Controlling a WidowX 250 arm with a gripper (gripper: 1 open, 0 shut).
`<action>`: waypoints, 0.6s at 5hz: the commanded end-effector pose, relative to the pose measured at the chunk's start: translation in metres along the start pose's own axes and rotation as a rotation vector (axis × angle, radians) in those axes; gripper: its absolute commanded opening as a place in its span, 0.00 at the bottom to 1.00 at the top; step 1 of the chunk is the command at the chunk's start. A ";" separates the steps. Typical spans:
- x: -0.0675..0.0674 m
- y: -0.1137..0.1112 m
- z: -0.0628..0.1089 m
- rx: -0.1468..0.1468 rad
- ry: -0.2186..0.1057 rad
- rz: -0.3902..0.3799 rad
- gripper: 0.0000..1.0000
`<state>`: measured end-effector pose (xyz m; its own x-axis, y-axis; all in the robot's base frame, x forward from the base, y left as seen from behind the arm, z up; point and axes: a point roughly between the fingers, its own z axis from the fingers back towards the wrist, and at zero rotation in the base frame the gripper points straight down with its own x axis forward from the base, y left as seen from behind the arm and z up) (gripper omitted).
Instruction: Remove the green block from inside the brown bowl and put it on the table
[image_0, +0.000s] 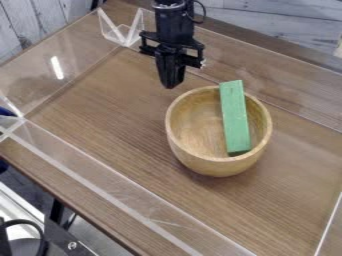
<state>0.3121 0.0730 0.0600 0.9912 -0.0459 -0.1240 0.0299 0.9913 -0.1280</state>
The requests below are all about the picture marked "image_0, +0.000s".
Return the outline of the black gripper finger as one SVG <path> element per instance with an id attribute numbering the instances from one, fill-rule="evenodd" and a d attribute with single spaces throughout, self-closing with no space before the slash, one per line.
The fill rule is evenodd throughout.
<path id="1" fill-rule="evenodd" d="M 173 64 L 173 86 L 177 87 L 185 80 L 186 65 L 183 63 L 183 52 L 179 52 L 174 58 Z"/>
<path id="2" fill-rule="evenodd" d="M 155 61 L 160 82 L 167 89 L 173 89 L 175 86 L 174 55 L 167 52 L 158 51 Z"/>

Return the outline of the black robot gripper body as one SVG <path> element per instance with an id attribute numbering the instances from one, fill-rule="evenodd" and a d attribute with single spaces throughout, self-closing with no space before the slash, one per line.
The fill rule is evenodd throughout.
<path id="1" fill-rule="evenodd" d="M 156 31 L 143 30 L 140 52 L 154 56 L 156 48 L 147 44 L 151 40 L 173 53 L 181 54 L 181 63 L 201 68 L 203 65 L 205 45 L 194 39 L 195 25 L 206 18 L 195 19 L 194 3 L 154 3 Z"/>

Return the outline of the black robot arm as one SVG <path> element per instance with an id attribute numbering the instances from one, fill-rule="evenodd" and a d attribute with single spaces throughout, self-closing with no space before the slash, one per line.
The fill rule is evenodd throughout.
<path id="1" fill-rule="evenodd" d="M 203 66 L 205 44 L 194 38 L 198 21 L 194 4 L 198 0 L 154 0 L 156 31 L 143 30 L 140 53 L 155 58 L 159 79 L 167 89 L 185 80 L 186 67 Z"/>

